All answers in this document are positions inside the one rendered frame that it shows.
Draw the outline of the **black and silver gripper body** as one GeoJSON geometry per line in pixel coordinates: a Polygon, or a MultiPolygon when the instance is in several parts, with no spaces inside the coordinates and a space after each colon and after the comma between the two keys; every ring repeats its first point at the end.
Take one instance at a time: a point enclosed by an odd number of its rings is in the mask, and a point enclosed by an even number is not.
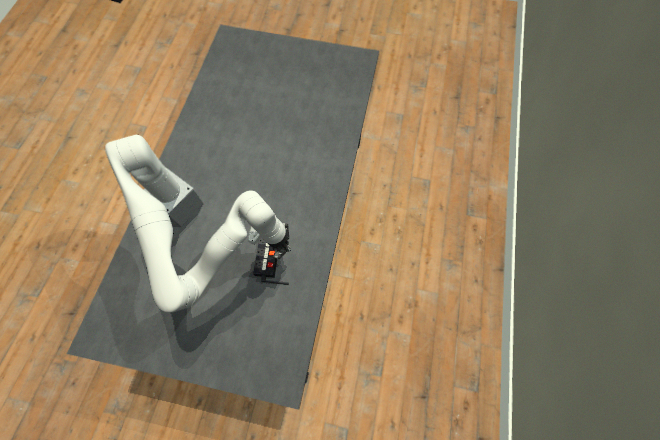
{"type": "Polygon", "coordinates": [[[275,249],[277,249],[277,251],[280,251],[280,250],[283,248],[282,245],[287,241],[287,238],[288,238],[288,232],[287,232],[287,229],[286,229],[286,228],[285,228],[285,230],[286,230],[285,236],[284,236],[284,238],[283,238],[279,243],[276,243],[276,244],[269,244],[269,243],[266,242],[269,246],[271,246],[271,247],[273,248],[274,251],[275,251],[275,249]],[[274,249],[274,248],[275,248],[275,249],[274,249]]]}

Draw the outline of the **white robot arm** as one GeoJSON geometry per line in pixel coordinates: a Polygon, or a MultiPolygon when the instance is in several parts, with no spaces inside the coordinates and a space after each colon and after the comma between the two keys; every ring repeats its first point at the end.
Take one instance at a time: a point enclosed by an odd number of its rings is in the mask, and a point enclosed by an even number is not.
{"type": "Polygon", "coordinates": [[[176,312],[197,302],[219,268],[246,239],[245,220],[251,226],[251,244],[260,238],[276,244],[285,236],[284,225],[268,204],[257,192],[246,191],[236,199],[198,263],[177,276],[171,259],[173,227],[161,202],[175,200],[179,184],[140,135],[111,141],[105,151],[143,253],[154,301],[163,312],[176,312]],[[130,173],[154,197],[138,186],[130,173]]]}

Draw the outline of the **black power strip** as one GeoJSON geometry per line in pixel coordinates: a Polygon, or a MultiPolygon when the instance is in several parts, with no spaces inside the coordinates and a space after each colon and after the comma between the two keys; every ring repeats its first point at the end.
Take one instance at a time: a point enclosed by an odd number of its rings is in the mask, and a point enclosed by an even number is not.
{"type": "Polygon", "coordinates": [[[253,274],[261,277],[261,282],[275,284],[289,284],[288,282],[277,282],[266,280],[266,277],[275,277],[277,259],[273,258],[274,250],[262,238],[258,242],[253,274]]]}

